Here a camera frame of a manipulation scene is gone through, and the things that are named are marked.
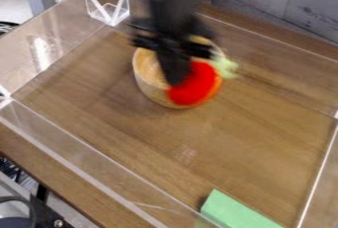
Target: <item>wooden table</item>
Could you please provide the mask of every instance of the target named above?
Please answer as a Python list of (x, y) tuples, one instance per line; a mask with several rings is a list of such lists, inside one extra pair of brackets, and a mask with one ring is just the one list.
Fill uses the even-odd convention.
[[(77, 1), (62, 4), (77, 6)], [(222, 16), (210, 6), (204, 12)], [(176, 111), (149, 101), (133, 74), (135, 48), (110, 27), (14, 98), (196, 210), (220, 189), (293, 227), (337, 124), (337, 62), (233, 25), (206, 22), (242, 65), (241, 77), (226, 82), (209, 104)], [(7, 42), (19, 35), (21, 30), (7, 35)], [(150, 226), (5, 125), (0, 150), (101, 226)], [(107, 183), (114, 178), (107, 176)]]

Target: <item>black cable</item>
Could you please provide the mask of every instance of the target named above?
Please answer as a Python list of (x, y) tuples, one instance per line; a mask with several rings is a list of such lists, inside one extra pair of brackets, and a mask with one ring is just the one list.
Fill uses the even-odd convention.
[(21, 196), (3, 196), (0, 197), (0, 204), (9, 201), (21, 201), (30, 208), (31, 228), (37, 228), (38, 225), (38, 213), (33, 204)]

